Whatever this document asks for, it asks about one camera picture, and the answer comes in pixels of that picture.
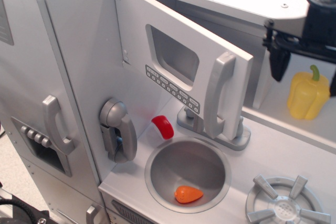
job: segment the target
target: oven door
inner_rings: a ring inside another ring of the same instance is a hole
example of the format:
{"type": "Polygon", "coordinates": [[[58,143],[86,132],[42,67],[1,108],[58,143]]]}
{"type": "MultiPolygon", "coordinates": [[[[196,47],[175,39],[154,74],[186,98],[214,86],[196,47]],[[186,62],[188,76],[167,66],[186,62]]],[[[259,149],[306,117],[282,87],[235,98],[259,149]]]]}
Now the oven door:
{"type": "Polygon", "coordinates": [[[252,56],[156,0],[115,2],[124,66],[189,107],[210,137],[232,140],[252,56]]]}

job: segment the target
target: shelf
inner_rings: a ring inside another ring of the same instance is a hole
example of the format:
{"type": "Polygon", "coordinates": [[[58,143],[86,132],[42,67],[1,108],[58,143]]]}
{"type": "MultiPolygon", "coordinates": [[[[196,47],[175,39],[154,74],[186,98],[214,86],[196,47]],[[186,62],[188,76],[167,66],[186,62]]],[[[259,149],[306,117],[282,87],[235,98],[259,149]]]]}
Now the shelf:
{"type": "Polygon", "coordinates": [[[294,119],[287,108],[287,97],[292,77],[297,72],[310,72],[310,65],[312,64],[315,64],[319,68],[320,73],[331,81],[336,69],[335,65],[303,56],[292,55],[282,81],[273,81],[260,108],[257,109],[251,105],[245,105],[242,115],[336,154],[334,129],[334,122],[336,120],[335,97],[330,98],[314,120],[294,119]]]}

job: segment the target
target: floor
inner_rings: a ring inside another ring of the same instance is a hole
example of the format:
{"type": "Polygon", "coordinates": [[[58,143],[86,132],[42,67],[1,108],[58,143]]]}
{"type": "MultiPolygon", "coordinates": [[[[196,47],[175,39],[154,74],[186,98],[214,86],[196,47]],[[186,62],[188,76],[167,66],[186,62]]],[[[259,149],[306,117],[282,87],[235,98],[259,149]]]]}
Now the floor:
{"type": "MultiPolygon", "coordinates": [[[[0,182],[3,185],[2,189],[29,205],[40,211],[49,210],[6,134],[0,138],[0,182]]],[[[62,219],[52,212],[50,217],[60,224],[65,224],[62,219]]]]}

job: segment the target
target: play kitchen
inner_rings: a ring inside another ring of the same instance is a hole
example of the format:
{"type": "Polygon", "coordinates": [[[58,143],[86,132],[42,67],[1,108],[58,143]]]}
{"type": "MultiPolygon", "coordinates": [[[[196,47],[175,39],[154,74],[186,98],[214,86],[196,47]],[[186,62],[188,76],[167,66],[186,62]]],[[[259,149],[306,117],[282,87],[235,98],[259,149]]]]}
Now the play kitchen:
{"type": "Polygon", "coordinates": [[[307,0],[0,1],[0,120],[68,223],[336,223],[333,57],[277,44],[307,0]]]}

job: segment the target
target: green pepper stem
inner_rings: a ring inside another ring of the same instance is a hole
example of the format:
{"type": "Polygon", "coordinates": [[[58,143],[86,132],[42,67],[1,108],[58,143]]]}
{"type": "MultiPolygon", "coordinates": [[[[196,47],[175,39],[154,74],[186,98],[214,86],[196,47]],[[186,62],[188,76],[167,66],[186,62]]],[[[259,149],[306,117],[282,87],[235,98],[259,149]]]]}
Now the green pepper stem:
{"type": "Polygon", "coordinates": [[[319,81],[320,80],[320,71],[315,65],[311,65],[310,69],[313,71],[313,81],[319,81]]]}

